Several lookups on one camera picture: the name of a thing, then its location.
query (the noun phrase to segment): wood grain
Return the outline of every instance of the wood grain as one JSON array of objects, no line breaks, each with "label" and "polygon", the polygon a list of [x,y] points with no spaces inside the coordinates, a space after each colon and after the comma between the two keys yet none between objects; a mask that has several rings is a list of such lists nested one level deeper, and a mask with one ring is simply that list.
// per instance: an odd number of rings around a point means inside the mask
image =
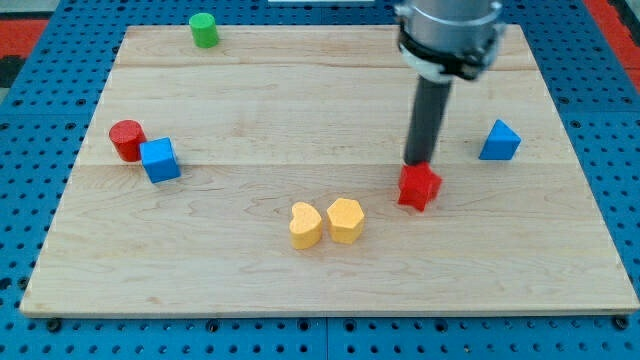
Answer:
[{"label": "wood grain", "polygon": [[[638,299],[521,30],[452,91],[424,213],[396,182],[415,74],[397,29],[128,30],[21,303],[28,316],[486,316],[627,313]],[[497,117],[523,138],[477,159]],[[170,136],[153,185],[106,132]],[[351,246],[292,249],[291,205],[357,199]]]}]

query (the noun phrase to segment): red surface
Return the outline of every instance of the red surface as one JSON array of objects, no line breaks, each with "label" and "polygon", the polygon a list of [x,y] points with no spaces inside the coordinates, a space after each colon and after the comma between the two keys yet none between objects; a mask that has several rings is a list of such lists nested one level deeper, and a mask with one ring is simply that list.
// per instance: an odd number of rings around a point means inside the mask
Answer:
[{"label": "red surface", "polygon": [[140,161],[140,144],[147,141],[147,137],[136,121],[122,120],[116,123],[109,130],[109,138],[122,160]]},{"label": "red surface", "polygon": [[49,20],[0,20],[0,58],[27,58]]},{"label": "red surface", "polygon": [[640,47],[633,42],[631,32],[620,21],[618,11],[605,0],[584,0],[609,46],[640,91]]},{"label": "red surface", "polygon": [[418,165],[404,165],[400,172],[400,197],[398,204],[411,205],[419,211],[424,211],[427,203],[438,196],[442,185],[442,178],[431,171],[426,162]]}]

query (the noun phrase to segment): green cylinder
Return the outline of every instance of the green cylinder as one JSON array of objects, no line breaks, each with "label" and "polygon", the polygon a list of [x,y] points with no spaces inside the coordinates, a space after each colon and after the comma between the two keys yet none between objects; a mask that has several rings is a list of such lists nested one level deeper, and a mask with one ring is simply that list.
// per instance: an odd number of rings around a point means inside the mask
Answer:
[{"label": "green cylinder", "polygon": [[218,44],[216,19],[208,13],[199,13],[189,19],[193,42],[199,48],[210,48]]}]

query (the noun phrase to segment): red block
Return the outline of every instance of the red block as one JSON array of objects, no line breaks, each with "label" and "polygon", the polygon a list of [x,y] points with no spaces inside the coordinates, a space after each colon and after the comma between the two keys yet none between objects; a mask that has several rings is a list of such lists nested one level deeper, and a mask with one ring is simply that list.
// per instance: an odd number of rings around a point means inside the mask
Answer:
[{"label": "red block", "polygon": [[142,126],[134,120],[122,120],[109,130],[109,138],[124,161],[140,161],[140,144],[147,141]]},{"label": "red block", "polygon": [[442,178],[431,171],[426,162],[418,165],[404,165],[400,172],[400,198],[398,204],[411,205],[419,211],[438,196]]}]

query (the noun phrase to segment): blue triangular prism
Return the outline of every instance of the blue triangular prism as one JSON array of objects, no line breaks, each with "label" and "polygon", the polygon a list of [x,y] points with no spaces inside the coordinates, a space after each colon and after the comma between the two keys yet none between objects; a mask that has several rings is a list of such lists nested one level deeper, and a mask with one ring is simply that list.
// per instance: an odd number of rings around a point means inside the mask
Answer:
[{"label": "blue triangular prism", "polygon": [[480,160],[511,160],[520,145],[520,136],[498,119],[487,136]]}]

